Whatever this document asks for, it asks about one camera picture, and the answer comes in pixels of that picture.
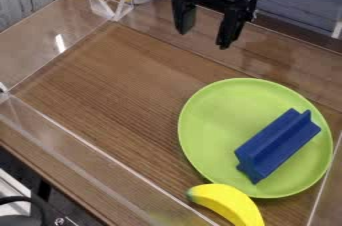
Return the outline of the yellow toy banana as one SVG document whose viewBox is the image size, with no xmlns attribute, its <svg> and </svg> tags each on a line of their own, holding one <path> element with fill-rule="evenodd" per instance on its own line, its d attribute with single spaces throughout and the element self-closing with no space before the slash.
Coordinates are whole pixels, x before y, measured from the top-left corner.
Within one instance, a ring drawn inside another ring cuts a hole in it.
<svg viewBox="0 0 342 226">
<path fill-rule="evenodd" d="M 267 226 L 252 198 L 225 184 L 202 184 L 188 191 L 189 200 L 228 219 L 234 226 Z"/>
</svg>

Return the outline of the green plate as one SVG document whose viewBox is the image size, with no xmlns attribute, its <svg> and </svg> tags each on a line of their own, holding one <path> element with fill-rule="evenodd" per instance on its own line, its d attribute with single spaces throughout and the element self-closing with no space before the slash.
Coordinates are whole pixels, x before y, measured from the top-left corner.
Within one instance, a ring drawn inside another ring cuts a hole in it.
<svg viewBox="0 0 342 226">
<path fill-rule="evenodd" d="M 237 169 L 234 151 L 291 109 L 309 111 L 321 132 L 254 184 Z M 180 113 L 178 139 L 192 166 L 209 182 L 230 185 L 254 198 L 284 198 L 308 190 L 333 160 L 332 128 L 319 106 L 289 87 L 256 78 L 220 80 L 194 93 Z"/>
</svg>

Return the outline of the blue plastic block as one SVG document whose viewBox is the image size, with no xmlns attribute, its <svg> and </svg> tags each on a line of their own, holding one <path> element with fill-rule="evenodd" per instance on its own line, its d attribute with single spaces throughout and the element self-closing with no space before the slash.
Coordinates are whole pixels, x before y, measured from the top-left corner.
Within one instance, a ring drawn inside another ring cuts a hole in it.
<svg viewBox="0 0 342 226">
<path fill-rule="evenodd" d="M 320 134 L 312 111 L 289 109 L 234 151 L 253 184 L 267 179 Z"/>
</svg>

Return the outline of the clear acrylic enclosure wall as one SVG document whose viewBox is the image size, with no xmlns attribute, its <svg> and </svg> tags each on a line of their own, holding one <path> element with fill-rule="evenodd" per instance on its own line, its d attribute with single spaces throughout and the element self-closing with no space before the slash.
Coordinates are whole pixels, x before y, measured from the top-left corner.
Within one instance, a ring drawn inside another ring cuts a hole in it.
<svg viewBox="0 0 342 226">
<path fill-rule="evenodd" d="M 342 226 L 342 51 L 257 25 L 229 48 L 220 16 L 181 35 L 172 1 L 116 17 L 120 0 L 57 0 L 0 33 L 0 148 L 105 226 L 230 226 L 190 203 L 204 176 L 178 141 L 192 95 L 236 78 L 273 81 L 319 107 L 337 148 L 329 175 L 259 201 L 267 226 Z"/>
</svg>

